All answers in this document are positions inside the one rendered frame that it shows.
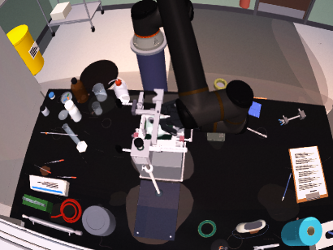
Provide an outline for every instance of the metal cart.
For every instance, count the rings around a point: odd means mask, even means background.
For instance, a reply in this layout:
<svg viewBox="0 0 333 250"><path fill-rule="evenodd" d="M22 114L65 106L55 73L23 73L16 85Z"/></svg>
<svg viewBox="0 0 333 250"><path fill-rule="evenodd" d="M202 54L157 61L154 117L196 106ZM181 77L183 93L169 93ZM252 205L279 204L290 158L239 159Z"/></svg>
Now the metal cart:
<svg viewBox="0 0 333 250"><path fill-rule="evenodd" d="M102 9L102 2L101 2L101 0L94 1L94 2L88 2L88 3L85 2L85 0L83 0L83 2L84 3L77 3L77 4L71 5L71 11L69 12L66 19L61 19L61 20L56 20L56 21L51 20L50 23L47 20L43 9L41 8L41 12L43 13L43 15L45 17L47 25L49 26L49 29L52 33L52 37L55 36L55 33L53 32L51 27L59 26L62 24L73 24L73 23L81 23L81 22L89 21L91 24L91 31L92 32L95 31L95 27L93 26L91 19L95 15L95 12L98 9L98 7L101 8L102 15L104 14L104 10ZM85 18L84 8L85 8L85 11L87 12L88 18Z"/></svg>

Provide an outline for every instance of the yellow ring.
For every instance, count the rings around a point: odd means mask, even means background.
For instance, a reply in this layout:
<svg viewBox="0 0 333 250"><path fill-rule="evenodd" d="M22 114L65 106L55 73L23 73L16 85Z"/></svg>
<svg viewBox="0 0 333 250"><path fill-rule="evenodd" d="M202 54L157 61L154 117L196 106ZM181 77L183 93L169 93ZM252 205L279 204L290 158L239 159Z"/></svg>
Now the yellow ring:
<svg viewBox="0 0 333 250"><path fill-rule="evenodd" d="M221 86L218 86L218 83L223 83L224 86L221 87ZM227 81L225 79L222 79L222 78L217 78L214 82L214 88L216 90L220 90L220 89L225 89L227 87Z"/></svg>

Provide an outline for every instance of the small bottle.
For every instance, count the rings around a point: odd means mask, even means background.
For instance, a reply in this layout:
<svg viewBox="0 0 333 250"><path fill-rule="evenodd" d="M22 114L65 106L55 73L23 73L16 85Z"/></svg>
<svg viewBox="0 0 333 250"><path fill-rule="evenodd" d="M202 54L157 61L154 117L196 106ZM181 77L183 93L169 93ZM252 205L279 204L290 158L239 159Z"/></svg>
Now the small bottle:
<svg viewBox="0 0 333 250"><path fill-rule="evenodd" d="M117 79L115 81L114 91L115 96L120 99L122 103L129 103L130 97L128 93L128 87L123 80Z"/></svg>
<svg viewBox="0 0 333 250"><path fill-rule="evenodd" d="M82 119L82 114L77 109L72 100L68 100L65 102L65 109L68 111L74 122L78 123Z"/></svg>
<svg viewBox="0 0 333 250"><path fill-rule="evenodd" d="M50 98L51 100L53 100L53 99L55 98L55 95L54 95L53 92L50 92L50 94L49 94L49 98Z"/></svg>
<svg viewBox="0 0 333 250"><path fill-rule="evenodd" d="M71 91L78 103L85 103L89 99L89 95L83 83L75 77L71 79Z"/></svg>
<svg viewBox="0 0 333 250"><path fill-rule="evenodd" d="M40 108L40 110L41 110L41 113L42 113L44 116L48 116L49 113L50 113L50 111L46 108L45 105L42 105L41 108Z"/></svg>

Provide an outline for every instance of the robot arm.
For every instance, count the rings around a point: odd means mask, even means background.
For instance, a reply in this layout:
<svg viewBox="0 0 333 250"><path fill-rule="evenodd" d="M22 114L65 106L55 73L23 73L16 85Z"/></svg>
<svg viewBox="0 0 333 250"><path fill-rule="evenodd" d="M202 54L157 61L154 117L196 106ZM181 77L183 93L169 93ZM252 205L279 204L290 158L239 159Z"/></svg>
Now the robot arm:
<svg viewBox="0 0 333 250"><path fill-rule="evenodd" d="M166 124L176 127L243 133L249 122L253 90L245 82L233 80L226 89L209 92L192 18L189 0L143 0L132 8L135 34L147 37L164 27L179 99L163 104L161 113L170 115Z"/></svg>

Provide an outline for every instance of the clipboard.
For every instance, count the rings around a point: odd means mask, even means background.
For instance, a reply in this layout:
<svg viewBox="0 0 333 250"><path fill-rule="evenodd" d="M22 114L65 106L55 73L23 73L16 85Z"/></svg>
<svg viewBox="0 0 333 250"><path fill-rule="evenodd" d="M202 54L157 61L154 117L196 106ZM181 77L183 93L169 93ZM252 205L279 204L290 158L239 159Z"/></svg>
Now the clipboard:
<svg viewBox="0 0 333 250"><path fill-rule="evenodd" d="M289 149L297 203L328 197L318 146Z"/></svg>

